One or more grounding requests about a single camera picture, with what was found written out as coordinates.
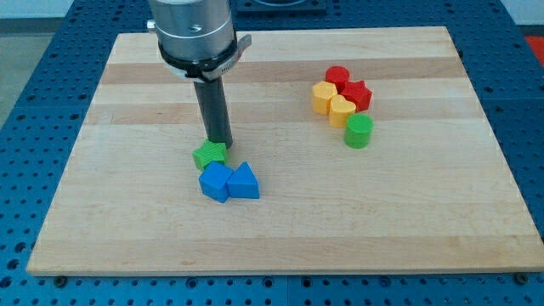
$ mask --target colored block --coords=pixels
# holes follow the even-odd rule
[[[346,142],[346,145],[354,149],[364,148],[371,140],[373,128],[374,122],[368,115],[352,115],[348,118],[346,123],[346,133],[344,134],[343,140]]]
[[[243,162],[227,180],[229,195],[233,198],[258,199],[258,181],[247,162]]]
[[[331,99],[338,94],[337,87],[331,82],[318,82],[312,87],[312,109],[316,113],[328,115]]]
[[[342,95],[337,94],[331,99],[329,111],[329,124],[335,128],[345,128],[348,118],[355,113],[356,106],[347,101]]]
[[[216,201],[225,203],[229,198],[227,180],[234,171],[225,165],[212,161],[198,178],[202,193]]]
[[[371,104],[372,91],[365,85],[365,81],[345,82],[342,96],[347,101],[355,103],[356,112],[366,111]]]
[[[193,160],[195,161],[196,168],[201,171],[206,169],[210,162],[225,164],[228,158],[225,143],[213,143],[207,139],[200,148],[193,151]]]
[[[342,66],[333,66],[326,70],[325,81],[334,83],[337,91],[341,93],[344,83],[349,81],[349,70]]]

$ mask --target green block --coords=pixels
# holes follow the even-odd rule
[[[354,114],[348,118],[343,140],[346,145],[354,149],[364,148],[371,141],[373,128],[374,122],[368,115],[363,113]]]
[[[225,164],[228,158],[225,143],[213,143],[207,139],[200,148],[193,151],[196,168],[201,171],[204,171],[210,162]]]

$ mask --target yellow hexagon block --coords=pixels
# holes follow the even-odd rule
[[[312,87],[312,108],[316,113],[329,114],[331,98],[338,94],[337,87],[331,82],[318,82]]]
[[[329,124],[335,128],[345,128],[348,118],[355,113],[355,103],[347,101],[341,94],[331,99],[331,110],[329,111]]]

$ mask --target wood grain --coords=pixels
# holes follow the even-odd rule
[[[250,162],[262,198],[220,205],[201,194],[190,153],[205,132],[192,84],[163,67],[153,36],[120,35],[31,273],[544,269],[540,236],[445,28],[252,34],[224,79],[229,165]],[[374,92],[364,150],[311,111],[312,85],[336,64]]]

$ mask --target blue triangular prism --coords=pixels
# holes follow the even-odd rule
[[[247,162],[243,162],[227,180],[229,196],[233,198],[258,199],[258,181]]]

